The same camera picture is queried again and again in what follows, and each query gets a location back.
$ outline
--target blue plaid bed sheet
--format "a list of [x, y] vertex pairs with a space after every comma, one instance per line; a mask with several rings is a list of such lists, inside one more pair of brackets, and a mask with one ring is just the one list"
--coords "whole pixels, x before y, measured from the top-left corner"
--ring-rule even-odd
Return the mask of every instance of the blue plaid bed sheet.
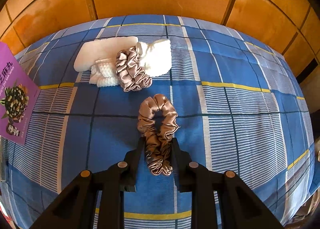
[[[85, 42], [130, 35], [171, 41], [172, 69], [148, 89], [98, 88], [90, 71], [74, 70]], [[235, 171], [282, 224], [320, 185], [298, 83], [281, 54], [244, 33], [186, 17], [113, 17], [60, 30], [16, 58], [41, 88], [25, 146], [4, 141], [2, 201], [22, 228], [79, 172], [123, 160], [140, 137], [140, 103], [157, 93], [178, 112], [181, 149], [209, 170]], [[125, 228], [190, 228], [191, 194], [179, 193], [173, 176], [152, 176], [143, 160], [137, 192], [125, 193]]]

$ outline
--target scrunchie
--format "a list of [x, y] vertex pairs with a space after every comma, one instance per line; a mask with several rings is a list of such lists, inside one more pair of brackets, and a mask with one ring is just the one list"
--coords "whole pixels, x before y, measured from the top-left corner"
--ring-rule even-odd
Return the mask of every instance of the scrunchie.
[[[159, 133], [152, 119], [157, 111], [162, 111], [164, 116]], [[169, 176], [172, 172], [169, 162], [170, 141], [173, 133], [179, 128], [176, 124], [177, 116], [173, 105], [163, 94], [156, 94], [153, 98], [148, 97], [141, 103], [138, 130], [146, 138], [145, 156], [148, 168], [153, 175], [163, 173]]]
[[135, 46], [121, 50], [116, 57], [116, 74], [125, 92], [140, 91], [152, 84], [152, 78], [140, 67], [138, 57]]

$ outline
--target fabric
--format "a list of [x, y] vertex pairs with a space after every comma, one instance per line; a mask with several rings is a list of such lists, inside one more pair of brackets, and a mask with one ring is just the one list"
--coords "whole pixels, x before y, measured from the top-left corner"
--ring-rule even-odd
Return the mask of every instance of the fabric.
[[137, 43], [140, 65], [150, 77], [157, 77], [169, 72], [171, 64], [171, 47], [169, 39], [160, 39], [151, 44]]
[[138, 38], [135, 36], [113, 37], [86, 42], [76, 57], [74, 69], [77, 72], [87, 71], [97, 60], [115, 58], [120, 50], [133, 47], [137, 42]]
[[124, 92], [140, 91], [152, 84], [152, 79], [140, 66], [136, 47], [122, 50], [116, 57], [116, 74]]
[[[159, 133], [153, 117], [162, 111], [164, 120]], [[176, 124], [177, 112], [163, 94], [146, 98], [140, 105], [138, 130], [146, 138], [146, 161], [153, 175], [169, 176], [172, 172], [170, 164], [170, 140], [179, 126]]]
[[91, 66], [89, 83], [96, 84], [97, 87], [118, 85], [119, 79], [116, 75], [115, 64], [115, 58], [97, 60], [95, 64]]
[[[90, 70], [74, 70], [85, 42], [122, 36], [169, 39], [171, 70], [139, 92], [98, 88], [89, 84]], [[4, 143], [0, 197], [22, 228], [82, 170], [105, 170], [135, 149], [140, 104], [158, 93], [178, 114], [181, 150], [210, 170], [235, 171], [282, 224], [320, 185], [310, 115], [295, 77], [281, 54], [239, 31], [186, 17], [113, 17], [60, 30], [17, 57], [41, 88], [25, 146]], [[178, 192], [172, 175], [150, 174], [144, 152], [136, 188], [124, 194], [125, 228], [190, 228], [191, 194]]]

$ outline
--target food image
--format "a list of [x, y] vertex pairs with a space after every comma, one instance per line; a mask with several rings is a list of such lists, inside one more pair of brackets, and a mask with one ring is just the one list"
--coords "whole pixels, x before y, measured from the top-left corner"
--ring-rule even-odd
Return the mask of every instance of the food image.
[[7, 134], [13, 135], [13, 136], [20, 136], [20, 131], [12, 124], [13, 124], [12, 122], [8, 123], [6, 128]]
[[6, 113], [2, 116], [2, 119], [9, 117], [14, 122], [21, 122], [28, 105], [28, 100], [27, 89], [22, 84], [6, 88], [5, 98], [0, 101], [6, 109]]

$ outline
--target white napkin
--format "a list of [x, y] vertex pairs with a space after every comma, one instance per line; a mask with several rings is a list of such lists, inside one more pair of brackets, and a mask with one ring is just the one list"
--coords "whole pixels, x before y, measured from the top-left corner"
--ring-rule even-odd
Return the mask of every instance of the white napkin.
[[137, 43], [140, 55], [140, 66], [150, 77], [156, 77], [169, 72], [172, 67], [171, 47], [169, 39], [160, 39], [151, 44]]
[[86, 42], [81, 47], [73, 67], [77, 72], [89, 70], [97, 60], [116, 58], [120, 50], [133, 47], [137, 42], [138, 38], [135, 36], [112, 37]]

